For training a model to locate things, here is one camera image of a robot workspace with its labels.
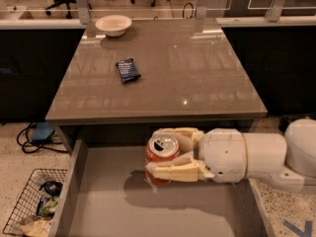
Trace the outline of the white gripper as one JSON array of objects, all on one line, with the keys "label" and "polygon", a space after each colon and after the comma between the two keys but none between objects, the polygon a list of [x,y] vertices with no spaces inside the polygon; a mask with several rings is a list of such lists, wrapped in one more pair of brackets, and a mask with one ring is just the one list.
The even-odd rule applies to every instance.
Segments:
[{"label": "white gripper", "polygon": [[160,128],[155,134],[174,136],[181,149],[198,146],[198,158],[202,160],[191,151],[171,161],[150,162],[145,169],[155,179],[197,182],[207,178],[207,168],[216,183],[238,183],[245,178],[246,143],[237,129],[216,128],[204,134],[195,127]]}]

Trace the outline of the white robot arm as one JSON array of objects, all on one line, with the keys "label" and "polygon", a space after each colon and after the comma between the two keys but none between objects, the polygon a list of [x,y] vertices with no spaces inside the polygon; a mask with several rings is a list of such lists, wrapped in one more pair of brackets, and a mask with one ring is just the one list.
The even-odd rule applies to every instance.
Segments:
[{"label": "white robot arm", "polygon": [[156,187],[172,181],[235,184],[256,179],[282,191],[313,195],[315,133],[315,121],[307,118],[292,122],[284,134],[160,128],[147,142],[145,175]]}]

